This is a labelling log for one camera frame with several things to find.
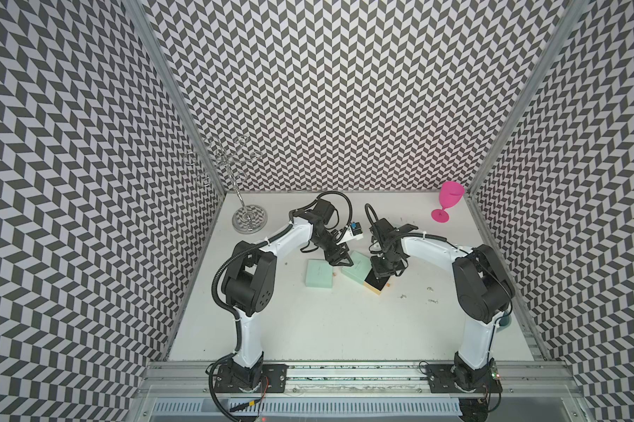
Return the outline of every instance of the round metal base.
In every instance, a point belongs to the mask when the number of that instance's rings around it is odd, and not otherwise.
[[[268,214],[259,205],[247,205],[233,214],[233,228],[239,233],[250,234],[261,230],[268,222]]]

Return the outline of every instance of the ventilation grille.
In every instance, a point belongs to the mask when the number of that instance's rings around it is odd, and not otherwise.
[[[228,407],[237,406],[248,398],[231,398]],[[155,404],[153,415],[209,415],[202,411],[201,398],[161,398]],[[337,416],[460,416],[456,398],[266,398],[236,415],[256,415],[260,411],[266,416],[285,417],[337,417]]]
[[[159,398],[153,408],[153,415],[174,415],[175,413],[202,413],[201,398]]]

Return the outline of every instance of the metal frame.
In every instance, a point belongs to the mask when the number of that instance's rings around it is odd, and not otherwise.
[[[186,100],[183,98],[183,94],[177,86],[177,82],[174,79],[174,73],[169,69],[167,60],[165,60],[164,55],[162,54],[162,49],[158,44],[158,40],[155,38],[155,32],[145,18],[144,6],[141,3],[141,0],[123,0],[123,4],[125,5],[127,16],[134,24],[137,36],[144,44],[144,48],[146,49],[155,70],[158,72],[158,76],[160,76],[160,79],[162,80],[162,85],[167,91],[172,104],[174,104],[174,108],[177,110],[179,118],[181,118],[183,129],[192,140],[193,147],[202,159],[204,168],[209,174],[210,180],[214,184],[214,190],[216,190],[216,193],[219,194],[219,196],[225,196],[226,190],[223,188],[223,184],[219,179],[219,173],[216,172],[214,164],[207,152],[207,147],[200,136],[200,131],[197,129],[197,126],[195,126],[193,116],[191,115],[190,110],[188,110]]]
[[[449,361],[432,361],[450,364]],[[209,400],[209,361],[154,362],[144,374],[127,421],[147,421],[158,398]],[[482,394],[433,394],[415,361],[298,361],[289,365],[286,391],[269,398],[478,398]],[[590,422],[584,415],[582,392],[564,362],[503,361],[497,364],[507,397],[561,398],[572,421]],[[217,394],[220,399],[248,394]]]
[[[540,59],[535,63],[530,77],[525,82],[521,95],[516,98],[511,111],[507,115],[505,123],[502,125],[497,138],[492,143],[490,150],[486,154],[481,167],[476,172],[472,183],[470,183],[467,191],[470,194],[475,194],[483,185],[484,181],[488,177],[490,170],[495,166],[502,150],[507,145],[507,142],[511,138],[511,134],[514,132],[516,126],[518,126],[521,117],[523,117],[525,110],[530,105],[533,96],[540,89],[547,72],[551,69],[551,66],[556,62],[563,45],[570,37],[570,34],[575,27],[575,24],[580,21],[582,13],[586,11],[588,0],[571,0],[567,9],[561,19],[558,21],[556,30],[551,34],[549,42],[546,48],[543,50]]]

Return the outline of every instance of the red wire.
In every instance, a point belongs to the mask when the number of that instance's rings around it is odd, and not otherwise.
[[[261,403],[263,402],[263,399],[266,396],[266,392],[268,391],[268,385],[271,383],[271,380],[268,379],[268,377],[266,377],[266,387],[263,389],[263,394],[261,396],[261,399],[258,401],[258,414],[256,415],[256,417],[260,417],[261,416]]]

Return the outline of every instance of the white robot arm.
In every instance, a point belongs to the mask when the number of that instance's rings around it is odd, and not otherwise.
[[[458,303],[467,314],[462,344],[454,358],[455,383],[464,391],[483,384],[490,376],[496,322],[504,316],[514,294],[495,251],[484,244],[474,249],[456,247],[445,238],[412,232],[417,229],[414,225],[394,228],[386,219],[378,219],[368,204],[366,211],[371,232],[380,244],[379,254],[371,258],[372,273],[380,286],[391,275],[400,275],[408,257],[421,258],[453,276]]]
[[[221,284],[226,303],[217,304],[236,315],[239,343],[232,358],[231,369],[235,376],[233,381],[243,388],[254,388],[261,375],[263,350],[258,313],[265,309],[272,298],[277,263],[292,250],[310,241],[324,251],[324,260],[331,266],[352,266],[346,241],[363,238],[362,228],[359,223],[351,221],[350,209],[346,227],[333,231],[326,229],[325,224],[335,211],[329,201],[321,199],[321,196],[328,193],[345,197],[339,192],[331,191],[320,194],[309,205],[293,210],[289,225],[264,239],[261,242],[264,246],[238,243],[226,265],[227,271]],[[250,267],[254,267],[253,273],[247,270]],[[218,299],[216,290],[215,286],[212,289],[214,301]]]

